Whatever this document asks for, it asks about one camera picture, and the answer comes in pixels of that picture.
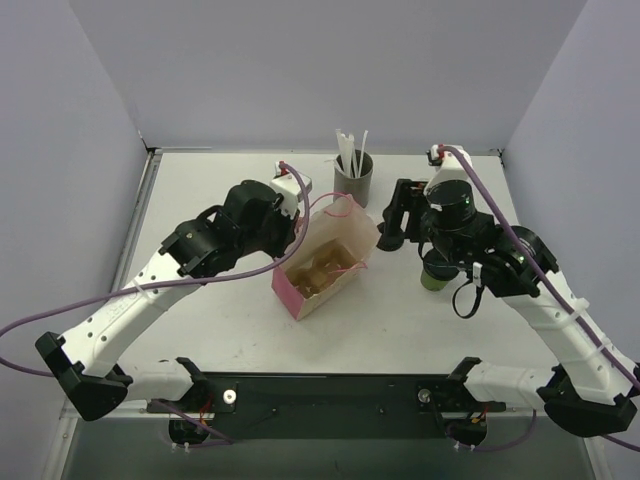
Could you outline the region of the green paper coffee cup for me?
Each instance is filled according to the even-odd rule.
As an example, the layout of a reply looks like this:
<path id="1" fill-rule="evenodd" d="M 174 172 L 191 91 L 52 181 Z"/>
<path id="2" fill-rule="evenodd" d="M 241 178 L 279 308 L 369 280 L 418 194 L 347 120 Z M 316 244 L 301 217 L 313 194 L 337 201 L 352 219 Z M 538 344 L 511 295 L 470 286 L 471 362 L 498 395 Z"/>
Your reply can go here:
<path id="1" fill-rule="evenodd" d="M 423 270 L 420 275 L 420 283 L 422 287 L 431 292 L 443 290 L 449 282 L 450 279 L 441 279 L 438 277 L 434 277 L 426 270 Z"/>

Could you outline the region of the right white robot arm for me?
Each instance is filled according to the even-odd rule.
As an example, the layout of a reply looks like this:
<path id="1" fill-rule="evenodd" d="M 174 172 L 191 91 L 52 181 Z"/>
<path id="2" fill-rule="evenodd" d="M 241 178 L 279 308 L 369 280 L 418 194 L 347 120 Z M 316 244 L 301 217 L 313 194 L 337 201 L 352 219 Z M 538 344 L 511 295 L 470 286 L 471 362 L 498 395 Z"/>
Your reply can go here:
<path id="1" fill-rule="evenodd" d="M 465 274 L 480 300 L 490 292 L 514 309 L 555 356 L 546 369 L 498 366 L 467 357 L 450 374 L 457 397 L 446 407 L 481 404 L 542 410 L 583 438 L 624 432 L 636 416 L 639 365 L 621 354 L 574 297 L 555 256 L 531 230 L 477 210 L 471 185 L 429 187 L 400 179 L 382 214 L 379 249 L 418 246 L 422 283 L 437 291 Z"/>

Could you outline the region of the brown paper takeout bag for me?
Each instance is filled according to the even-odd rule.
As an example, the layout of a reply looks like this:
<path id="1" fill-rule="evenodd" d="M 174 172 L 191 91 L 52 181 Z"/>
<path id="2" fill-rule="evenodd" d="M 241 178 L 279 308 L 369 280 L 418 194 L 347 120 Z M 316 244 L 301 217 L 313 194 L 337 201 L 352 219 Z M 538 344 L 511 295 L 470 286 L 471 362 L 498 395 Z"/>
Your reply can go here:
<path id="1" fill-rule="evenodd" d="M 312 213 L 295 254 L 272 272 L 271 288 L 299 321 L 344 290 L 362 270 L 380 238 L 373 219 L 346 194 Z"/>

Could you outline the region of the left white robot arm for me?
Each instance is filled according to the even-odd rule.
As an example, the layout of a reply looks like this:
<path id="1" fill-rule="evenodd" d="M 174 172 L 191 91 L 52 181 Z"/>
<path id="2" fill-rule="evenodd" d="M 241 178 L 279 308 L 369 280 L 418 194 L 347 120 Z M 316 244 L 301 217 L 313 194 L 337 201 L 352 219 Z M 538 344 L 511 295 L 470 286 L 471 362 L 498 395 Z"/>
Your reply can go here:
<path id="1" fill-rule="evenodd" d="M 206 376 L 185 357 L 147 366 L 119 365 L 128 347 L 205 279 L 233 269 L 255 252 L 273 259 L 293 242 L 309 178 L 282 174 L 268 184 L 244 180 L 223 204 L 180 223 L 149 262 L 86 320 L 62 334 L 47 332 L 36 349 L 67 398 L 86 421 L 103 418 L 125 401 L 164 400 L 183 411 L 206 402 Z"/>

